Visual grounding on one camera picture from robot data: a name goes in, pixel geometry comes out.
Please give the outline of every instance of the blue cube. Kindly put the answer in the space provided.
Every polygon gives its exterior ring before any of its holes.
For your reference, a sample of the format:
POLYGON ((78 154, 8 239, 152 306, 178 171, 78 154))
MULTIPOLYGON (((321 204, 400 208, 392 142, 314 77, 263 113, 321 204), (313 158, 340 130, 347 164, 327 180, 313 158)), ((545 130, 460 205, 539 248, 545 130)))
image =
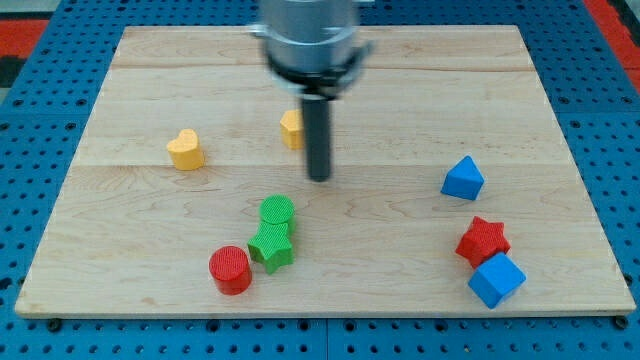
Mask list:
POLYGON ((475 200, 484 184, 484 177, 471 156, 465 156, 447 173, 442 192, 467 200, 475 200))
POLYGON ((504 253, 498 253, 478 266, 469 287, 493 309, 508 299, 527 279, 504 253))

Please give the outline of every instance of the wooden table surface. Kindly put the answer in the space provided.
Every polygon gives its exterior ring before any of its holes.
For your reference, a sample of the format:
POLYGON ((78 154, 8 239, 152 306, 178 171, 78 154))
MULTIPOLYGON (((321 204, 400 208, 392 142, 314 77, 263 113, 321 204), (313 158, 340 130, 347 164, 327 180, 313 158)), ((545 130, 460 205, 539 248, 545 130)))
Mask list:
POLYGON ((513 26, 363 27, 364 76, 334 104, 335 169, 305 178, 259 43, 238 27, 127 28, 16 305, 24 317, 504 317, 635 308, 513 26), (206 167, 171 166, 193 128, 206 167), (440 194, 471 154, 475 202, 440 194), (208 272, 263 198, 297 208, 296 262, 224 296, 208 272), (528 276, 488 310, 454 249, 474 215, 506 224, 528 276))

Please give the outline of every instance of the yellow heart block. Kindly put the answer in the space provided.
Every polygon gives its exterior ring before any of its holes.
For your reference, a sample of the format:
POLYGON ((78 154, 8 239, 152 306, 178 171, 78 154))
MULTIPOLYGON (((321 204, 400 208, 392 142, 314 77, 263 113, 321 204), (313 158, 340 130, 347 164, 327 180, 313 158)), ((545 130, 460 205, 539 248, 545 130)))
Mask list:
POLYGON ((204 165, 204 152, 193 129, 181 130, 177 138, 169 141, 167 151, 178 170, 195 170, 204 165))
POLYGON ((282 134, 282 142, 289 149, 298 150, 304 147, 302 130, 302 112, 300 110, 289 110, 282 115, 280 133, 282 134))

